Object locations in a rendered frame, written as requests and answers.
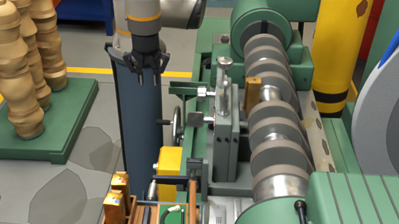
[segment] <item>yellow cylinder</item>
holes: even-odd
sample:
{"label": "yellow cylinder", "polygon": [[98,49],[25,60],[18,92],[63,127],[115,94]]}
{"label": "yellow cylinder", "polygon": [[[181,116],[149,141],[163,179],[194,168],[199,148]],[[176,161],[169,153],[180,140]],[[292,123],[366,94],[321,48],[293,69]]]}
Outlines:
{"label": "yellow cylinder", "polygon": [[322,0],[312,45],[312,87],[323,117],[340,118],[373,0]]}

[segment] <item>green lathe machine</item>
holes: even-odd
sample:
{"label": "green lathe machine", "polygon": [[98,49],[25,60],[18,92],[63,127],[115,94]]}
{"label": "green lathe machine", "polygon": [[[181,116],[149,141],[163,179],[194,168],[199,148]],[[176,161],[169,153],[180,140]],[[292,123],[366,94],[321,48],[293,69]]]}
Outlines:
{"label": "green lathe machine", "polygon": [[[342,119],[320,117],[310,52],[290,25],[315,22],[319,5],[240,0],[231,19],[204,18],[192,82],[169,88],[189,101],[174,136],[184,136],[179,178],[197,180],[201,222],[399,223],[398,51],[360,93],[351,138]],[[248,77],[261,88],[256,106],[245,111]],[[188,184],[177,190],[176,201],[188,202]]]}

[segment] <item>orange stripe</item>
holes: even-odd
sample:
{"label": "orange stripe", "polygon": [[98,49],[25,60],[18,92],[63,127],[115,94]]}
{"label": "orange stripe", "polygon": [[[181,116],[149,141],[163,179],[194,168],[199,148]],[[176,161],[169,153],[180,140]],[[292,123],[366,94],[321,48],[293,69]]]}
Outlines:
{"label": "orange stripe", "polygon": [[133,21],[149,22],[149,21],[153,21],[153,20],[156,20],[157,18],[159,18],[161,16],[161,12],[159,12],[155,16],[150,16],[150,17],[134,17],[134,16],[130,16],[127,13],[126,13],[126,16],[127,16],[127,18],[129,18],[130,20],[133,20]]}
{"label": "orange stripe", "polygon": [[125,32],[125,31],[123,31],[123,30],[118,29],[118,27],[117,27],[117,32],[118,32],[119,34],[123,34],[123,35],[126,35],[126,36],[131,36],[131,35],[132,35],[132,34],[129,33],[129,32]]}

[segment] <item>bolt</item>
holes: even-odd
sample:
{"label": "bolt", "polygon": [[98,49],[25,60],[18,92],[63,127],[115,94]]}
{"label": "bolt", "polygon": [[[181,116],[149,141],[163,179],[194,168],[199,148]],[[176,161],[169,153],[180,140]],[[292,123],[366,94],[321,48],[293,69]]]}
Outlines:
{"label": "bolt", "polygon": [[229,41],[230,41],[230,38],[229,38],[228,36],[226,36],[226,35],[223,35],[223,36],[220,38],[220,41],[221,41],[222,44],[228,44]]}

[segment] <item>cable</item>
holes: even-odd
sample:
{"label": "cable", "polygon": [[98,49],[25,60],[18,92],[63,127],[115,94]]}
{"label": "cable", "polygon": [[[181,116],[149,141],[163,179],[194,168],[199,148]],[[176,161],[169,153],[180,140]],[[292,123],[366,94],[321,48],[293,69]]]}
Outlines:
{"label": "cable", "polygon": [[180,211],[180,206],[176,205],[174,207],[168,208],[161,216],[161,224],[165,224],[165,218],[166,216],[173,212],[173,211]]}
{"label": "cable", "polygon": [[180,221],[180,224],[184,224],[184,209],[182,209],[182,221]]}

